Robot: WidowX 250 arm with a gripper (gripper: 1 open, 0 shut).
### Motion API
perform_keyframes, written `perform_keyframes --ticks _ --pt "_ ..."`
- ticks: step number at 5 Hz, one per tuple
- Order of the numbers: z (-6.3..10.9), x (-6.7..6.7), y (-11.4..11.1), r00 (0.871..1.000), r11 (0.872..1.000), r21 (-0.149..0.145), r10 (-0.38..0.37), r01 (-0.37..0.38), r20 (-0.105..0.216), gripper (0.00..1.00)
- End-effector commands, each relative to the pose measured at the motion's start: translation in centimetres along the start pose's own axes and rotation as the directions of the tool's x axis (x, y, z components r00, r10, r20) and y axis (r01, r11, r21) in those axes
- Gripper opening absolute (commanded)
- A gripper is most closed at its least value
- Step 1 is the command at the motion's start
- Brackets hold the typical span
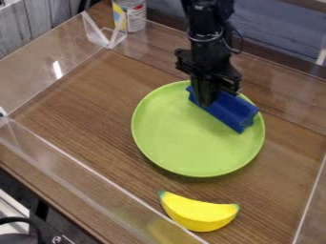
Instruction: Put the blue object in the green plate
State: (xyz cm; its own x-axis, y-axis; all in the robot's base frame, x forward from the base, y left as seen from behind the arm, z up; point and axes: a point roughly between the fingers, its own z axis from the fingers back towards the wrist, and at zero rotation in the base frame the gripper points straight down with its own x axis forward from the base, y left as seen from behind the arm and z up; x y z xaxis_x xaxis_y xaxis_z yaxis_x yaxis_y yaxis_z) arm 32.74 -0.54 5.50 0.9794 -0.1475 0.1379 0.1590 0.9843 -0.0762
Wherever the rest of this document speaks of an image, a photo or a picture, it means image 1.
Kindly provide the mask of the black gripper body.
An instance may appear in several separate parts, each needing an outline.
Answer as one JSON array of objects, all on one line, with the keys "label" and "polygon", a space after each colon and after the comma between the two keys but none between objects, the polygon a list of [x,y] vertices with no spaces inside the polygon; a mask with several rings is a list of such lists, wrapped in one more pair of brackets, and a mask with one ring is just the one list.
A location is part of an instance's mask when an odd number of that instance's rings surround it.
[{"label": "black gripper body", "polygon": [[226,50],[201,52],[196,58],[193,51],[176,50],[177,69],[213,82],[214,89],[238,95],[242,74],[232,64],[232,53]]}]

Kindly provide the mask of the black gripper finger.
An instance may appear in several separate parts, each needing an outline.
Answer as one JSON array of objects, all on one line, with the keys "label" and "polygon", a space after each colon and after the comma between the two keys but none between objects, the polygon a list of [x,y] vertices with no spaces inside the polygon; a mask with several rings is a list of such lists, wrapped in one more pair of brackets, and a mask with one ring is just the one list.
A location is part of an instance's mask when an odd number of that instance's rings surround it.
[{"label": "black gripper finger", "polygon": [[194,94],[197,101],[202,104],[208,104],[208,83],[205,79],[200,76],[192,76],[192,86],[194,89]]},{"label": "black gripper finger", "polygon": [[221,92],[221,79],[209,80],[206,83],[206,101],[205,105],[209,107],[216,101]]}]

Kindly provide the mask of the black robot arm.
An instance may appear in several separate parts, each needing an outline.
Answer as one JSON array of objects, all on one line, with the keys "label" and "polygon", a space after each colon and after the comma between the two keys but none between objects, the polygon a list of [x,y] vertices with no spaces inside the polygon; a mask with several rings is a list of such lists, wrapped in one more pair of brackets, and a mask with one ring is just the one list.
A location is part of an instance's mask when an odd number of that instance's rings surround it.
[{"label": "black robot arm", "polygon": [[242,74],[232,64],[234,0],[181,0],[192,49],[177,49],[177,69],[190,75],[196,99],[209,107],[221,92],[237,96]]}]

